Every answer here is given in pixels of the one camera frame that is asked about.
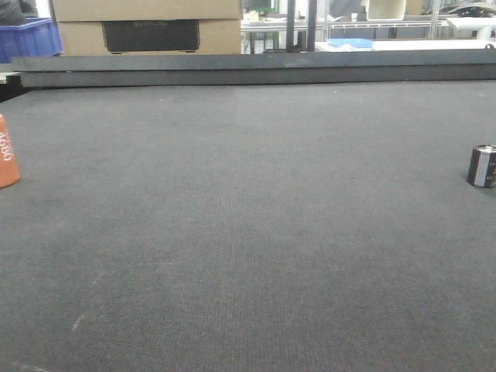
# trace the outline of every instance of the gray carpet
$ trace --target gray carpet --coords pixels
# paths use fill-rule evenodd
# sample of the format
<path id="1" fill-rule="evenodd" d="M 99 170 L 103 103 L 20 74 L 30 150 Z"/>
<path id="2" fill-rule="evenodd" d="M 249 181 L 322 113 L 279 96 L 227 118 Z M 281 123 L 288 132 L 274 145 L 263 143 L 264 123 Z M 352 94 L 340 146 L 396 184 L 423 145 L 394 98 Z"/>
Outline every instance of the gray carpet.
<path id="1" fill-rule="evenodd" d="M 496 82 L 0 104 L 0 370 L 494 371 Z"/>

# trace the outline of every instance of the black cylinder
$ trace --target black cylinder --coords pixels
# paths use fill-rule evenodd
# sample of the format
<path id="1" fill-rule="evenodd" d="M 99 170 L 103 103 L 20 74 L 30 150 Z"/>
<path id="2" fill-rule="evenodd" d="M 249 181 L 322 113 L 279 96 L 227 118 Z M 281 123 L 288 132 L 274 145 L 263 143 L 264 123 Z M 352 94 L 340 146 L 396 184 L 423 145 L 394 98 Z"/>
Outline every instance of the black cylinder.
<path id="1" fill-rule="evenodd" d="M 496 186 L 496 146 L 480 145 L 474 147 L 467 182 L 479 188 Z"/>

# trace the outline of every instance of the blue crate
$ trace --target blue crate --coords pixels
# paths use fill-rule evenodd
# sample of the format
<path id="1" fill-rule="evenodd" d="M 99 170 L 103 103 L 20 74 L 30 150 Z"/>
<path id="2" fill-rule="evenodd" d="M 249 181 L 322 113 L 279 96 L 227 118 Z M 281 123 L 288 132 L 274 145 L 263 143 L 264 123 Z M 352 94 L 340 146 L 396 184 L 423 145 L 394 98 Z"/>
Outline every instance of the blue crate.
<path id="1" fill-rule="evenodd" d="M 20 26 L 0 26 L 0 63 L 13 57 L 54 56 L 62 52 L 57 26 L 51 18 L 28 18 Z"/>
<path id="2" fill-rule="evenodd" d="M 374 45 L 372 40 L 367 39 L 327 39 L 331 47 L 339 48 L 343 45 L 351 45 L 354 48 L 371 48 Z"/>

